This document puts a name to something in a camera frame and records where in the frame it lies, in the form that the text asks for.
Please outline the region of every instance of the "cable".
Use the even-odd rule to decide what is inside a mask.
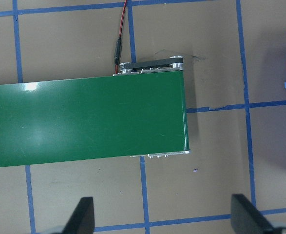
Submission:
[[[114,50],[114,73],[115,74],[118,73],[119,62],[120,62],[120,57],[121,57],[121,37],[122,37],[123,20],[124,20],[125,8],[127,7],[127,1],[128,0],[124,1],[121,21],[120,21],[119,35],[118,35],[118,39],[117,39],[115,50]]]

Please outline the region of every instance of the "grid line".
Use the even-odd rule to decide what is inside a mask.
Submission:
[[[245,111],[246,111],[247,146],[248,146],[251,202],[254,206],[256,206],[252,132],[251,132],[251,118],[250,118],[250,106],[249,106],[249,94],[248,94],[248,75],[247,75],[246,51],[245,51],[245,43],[244,43],[244,32],[243,32],[240,0],[236,0],[236,11],[237,11],[237,22],[238,22],[240,56],[241,56],[241,63],[243,67],[244,100],[245,100]]]
[[[173,4],[173,3],[199,2],[199,1],[211,1],[211,0],[140,0],[140,1],[133,1],[131,3],[128,3],[128,6]],[[52,12],[64,12],[64,11],[107,9],[107,8],[123,7],[123,4],[124,4],[123,2],[112,2],[112,3],[98,3],[98,4],[86,4],[86,5],[21,9],[21,10],[18,10],[17,12],[0,11],[0,17],[12,16],[14,14],[24,15],[24,14],[52,13]]]
[[[282,214],[282,213],[286,213],[286,208],[264,210],[264,211],[260,211],[260,212],[263,215]],[[150,222],[149,226],[150,227],[158,227],[158,226],[186,224],[186,223],[197,223],[197,222],[209,222],[209,221],[226,220],[226,219],[230,219],[230,214],[154,221],[154,222]],[[144,228],[144,227],[145,227],[144,223],[113,225],[113,226],[106,226],[106,227],[97,227],[97,228],[95,228],[95,232],[116,231],[116,230],[122,230],[122,229],[137,229],[137,228]]]
[[[21,67],[21,52],[20,52],[20,39],[19,39],[19,21],[18,21],[18,6],[17,0],[13,0],[13,24],[14,24],[14,41],[16,53],[16,67],[18,83],[23,83],[22,80],[22,67]]]
[[[36,233],[36,224],[35,224],[34,203],[33,203],[33,197],[32,197],[30,165],[25,166],[25,172],[26,172],[30,232],[31,232],[31,234],[35,234]]]
[[[249,103],[249,108],[260,108],[269,106],[284,106],[286,105],[286,100],[283,101],[267,101],[267,102],[254,102]],[[200,112],[211,112],[211,111],[228,111],[228,110],[239,110],[245,109],[244,104],[227,105],[219,108],[211,107],[199,107],[199,108],[187,108],[187,113],[200,113]]]
[[[132,0],[128,0],[128,19],[129,19],[129,37],[130,37],[130,49],[131,49],[131,61],[136,62],[136,49],[135,49],[135,34],[134,34],[134,20],[132,10]],[[142,186],[142,198],[143,198],[143,212],[144,212],[144,226],[145,234],[150,234],[149,227],[149,211],[148,211],[148,193],[146,182],[146,170],[145,170],[145,158],[139,157],[140,170],[141,170],[141,186]]]

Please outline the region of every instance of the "tan floor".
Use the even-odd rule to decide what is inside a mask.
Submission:
[[[111,2],[18,0],[18,7]],[[1,0],[0,11],[10,10],[11,1]],[[286,0],[241,0],[241,10],[250,102],[286,100]],[[24,82],[111,75],[120,15],[120,7],[19,15]],[[133,24],[137,61],[184,56],[187,108],[244,104],[235,0],[137,5]],[[13,26],[12,16],[0,17],[0,84],[18,81]],[[127,14],[123,35],[127,62]],[[286,105],[251,108],[250,114],[257,207],[286,208]],[[245,110],[189,113],[188,123],[191,154],[145,159],[150,222],[227,215],[232,193],[251,198]],[[97,227],[144,223],[139,158],[30,169],[37,233],[64,225],[82,196],[94,197]],[[266,217],[286,223],[286,213]],[[0,168],[0,234],[16,233],[30,233],[23,166]],[[224,219],[150,227],[150,233],[234,232]]]

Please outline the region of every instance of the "red wire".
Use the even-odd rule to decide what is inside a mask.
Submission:
[[[127,6],[127,1],[124,1],[124,5],[123,5],[123,9],[122,9],[122,15],[121,15],[121,22],[120,22],[120,29],[119,29],[119,37],[121,37],[122,34],[122,27],[123,27],[123,20],[124,20],[124,12],[125,12],[125,8]]]
[[[127,6],[127,1],[128,1],[128,0],[125,0],[125,1],[124,1],[124,5],[123,5],[123,9],[122,9],[122,15],[121,15],[121,21],[120,21],[120,28],[119,28],[119,37],[121,37],[121,35],[122,35],[124,13],[125,13],[125,8],[126,8],[126,6]],[[114,68],[114,73],[115,73],[115,74],[118,74],[118,69],[119,69],[119,66],[116,65],[115,68]]]

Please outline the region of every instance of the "metal bracket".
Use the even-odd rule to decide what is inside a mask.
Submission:
[[[168,71],[182,71],[183,70],[183,56],[173,56],[167,59],[160,59],[147,62],[124,62],[120,64],[121,73],[113,74],[119,75],[134,75],[154,72],[168,72]]]

